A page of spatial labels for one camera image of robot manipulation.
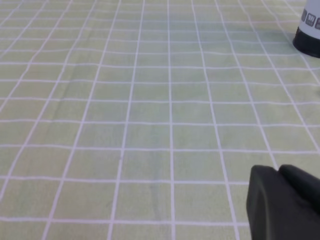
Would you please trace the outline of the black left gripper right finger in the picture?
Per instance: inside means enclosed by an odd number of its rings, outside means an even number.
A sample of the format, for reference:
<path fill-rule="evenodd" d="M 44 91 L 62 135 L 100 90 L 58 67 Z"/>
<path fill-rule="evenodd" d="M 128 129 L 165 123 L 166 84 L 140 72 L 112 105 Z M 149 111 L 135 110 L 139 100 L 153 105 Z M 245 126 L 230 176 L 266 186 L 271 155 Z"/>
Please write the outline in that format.
<path fill-rule="evenodd" d="M 320 213 L 320 179 L 308 172 L 289 164 L 279 168 L 279 173 L 294 188 L 295 192 L 306 200 L 313 210 Z"/>

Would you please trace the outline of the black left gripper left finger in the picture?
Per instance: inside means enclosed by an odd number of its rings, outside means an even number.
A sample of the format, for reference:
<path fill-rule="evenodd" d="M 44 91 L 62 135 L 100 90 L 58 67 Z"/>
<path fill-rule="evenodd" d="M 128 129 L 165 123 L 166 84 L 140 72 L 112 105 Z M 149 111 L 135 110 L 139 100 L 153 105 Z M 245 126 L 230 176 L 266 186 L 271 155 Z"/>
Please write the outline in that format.
<path fill-rule="evenodd" d="M 253 240 L 318 240 L 320 214 L 270 166 L 250 171 L 246 212 Z"/>

